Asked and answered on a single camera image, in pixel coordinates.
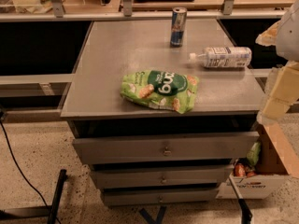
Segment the white bottle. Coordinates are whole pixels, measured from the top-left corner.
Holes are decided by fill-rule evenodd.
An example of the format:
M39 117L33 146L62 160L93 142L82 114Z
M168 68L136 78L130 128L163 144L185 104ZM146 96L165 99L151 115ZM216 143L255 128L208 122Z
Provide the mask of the white bottle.
M189 62L199 63L206 68L237 68L250 64L249 48L205 48L202 54L190 53Z

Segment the gray cabinet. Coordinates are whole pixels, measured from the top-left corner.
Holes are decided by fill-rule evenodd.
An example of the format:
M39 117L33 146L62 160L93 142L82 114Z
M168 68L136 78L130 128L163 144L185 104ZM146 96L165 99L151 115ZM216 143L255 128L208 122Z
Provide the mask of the gray cabinet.
M169 29L165 20L95 22L81 54L61 116L105 205L211 200L258 138L252 126L263 91L250 70L185 65L207 43L232 46L217 22L188 20L178 49L169 48ZM122 77L136 69L199 77L193 110L180 115L123 100Z

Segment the terrazzo floor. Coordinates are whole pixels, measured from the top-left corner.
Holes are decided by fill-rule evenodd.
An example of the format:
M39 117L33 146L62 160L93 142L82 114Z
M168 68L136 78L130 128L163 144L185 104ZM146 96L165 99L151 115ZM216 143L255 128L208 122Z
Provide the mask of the terrazzo floor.
M294 150L299 154L299 114L287 114L279 122ZM73 134L59 112L8 112L4 121L16 160L30 182L51 204L56 181L61 169L68 178L58 218L62 224L147 224L140 215L143 208L157 217L160 206L139 205L105 207L100 193L89 177L89 168L80 163L72 148ZM251 223L298 223L299 180L291 178L264 200L247 200L253 214ZM25 183L17 170L0 131L0 210L43 205L39 196ZM236 200L214 200L200 203L166 204L163 224L241 223L241 212ZM0 223L47 223L46 217L0 221Z

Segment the snack bag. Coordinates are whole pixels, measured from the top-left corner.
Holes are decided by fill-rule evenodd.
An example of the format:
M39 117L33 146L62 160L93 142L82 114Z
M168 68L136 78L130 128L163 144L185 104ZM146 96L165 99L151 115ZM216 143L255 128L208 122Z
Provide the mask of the snack bag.
M254 143L251 150L247 154L246 158L251 167L254 167L258 163L261 147L261 142L257 141Z
M194 107L198 81L194 76L141 71L123 77L121 96L153 109L169 109L183 114Z

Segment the cabinet top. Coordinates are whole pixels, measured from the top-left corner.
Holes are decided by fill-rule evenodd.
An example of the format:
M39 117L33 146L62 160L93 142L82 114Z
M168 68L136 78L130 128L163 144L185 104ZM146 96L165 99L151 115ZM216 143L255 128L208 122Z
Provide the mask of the cabinet top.
M99 21L93 24L62 110L63 119L180 116L153 110L120 96L122 78L142 70L198 76L194 109L184 116L257 112L263 91L248 68L190 67L188 56L205 47L230 47L216 20L187 20L183 46L170 48L170 20Z

